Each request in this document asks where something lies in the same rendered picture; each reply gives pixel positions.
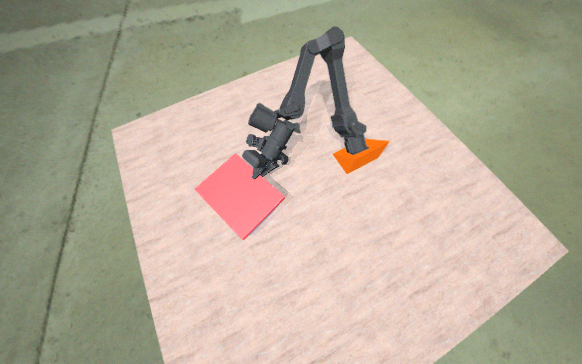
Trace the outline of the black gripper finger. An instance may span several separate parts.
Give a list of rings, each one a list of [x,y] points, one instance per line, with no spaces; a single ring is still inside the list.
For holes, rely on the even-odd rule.
[[[268,167],[263,166],[262,168],[254,168],[252,173],[252,179],[255,180],[258,176],[260,176]]]
[[[266,164],[266,166],[268,167],[262,174],[261,176],[265,176],[266,174],[268,174],[269,172],[271,172],[272,170],[276,169],[277,167],[279,167],[279,165],[273,164],[272,162],[268,161],[268,163]]]

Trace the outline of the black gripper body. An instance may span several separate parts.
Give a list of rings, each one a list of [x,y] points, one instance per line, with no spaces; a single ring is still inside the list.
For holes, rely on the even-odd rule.
[[[266,166],[268,161],[276,164],[278,162],[277,160],[281,160],[281,164],[286,165],[289,159],[288,156],[282,152],[283,149],[287,148],[286,144],[277,141],[271,135],[266,136],[265,139],[267,141],[260,151],[262,152],[261,154],[256,150],[244,150],[242,158],[244,158],[254,168],[262,168],[263,166]]]

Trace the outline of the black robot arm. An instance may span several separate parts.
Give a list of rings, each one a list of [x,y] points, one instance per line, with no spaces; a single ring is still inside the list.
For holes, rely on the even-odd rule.
[[[364,134],[367,132],[366,125],[358,120],[357,113],[350,105],[342,63],[344,49],[344,32],[337,26],[330,28],[322,36],[308,41],[301,48],[291,87],[279,109],[273,111],[262,103],[257,103],[250,114],[248,125],[265,133],[272,131],[270,135],[284,144],[294,131],[300,134],[298,122],[292,123],[288,120],[303,115],[308,79],[315,57],[321,54],[328,65],[336,108],[334,115],[331,115],[332,127],[344,137],[348,153],[356,155],[370,149]],[[282,117],[286,120],[278,119]]]

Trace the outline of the red rectangular lid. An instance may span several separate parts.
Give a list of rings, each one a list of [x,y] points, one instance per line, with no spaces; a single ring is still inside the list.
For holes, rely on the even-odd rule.
[[[195,190],[245,240],[285,199],[236,153]]]

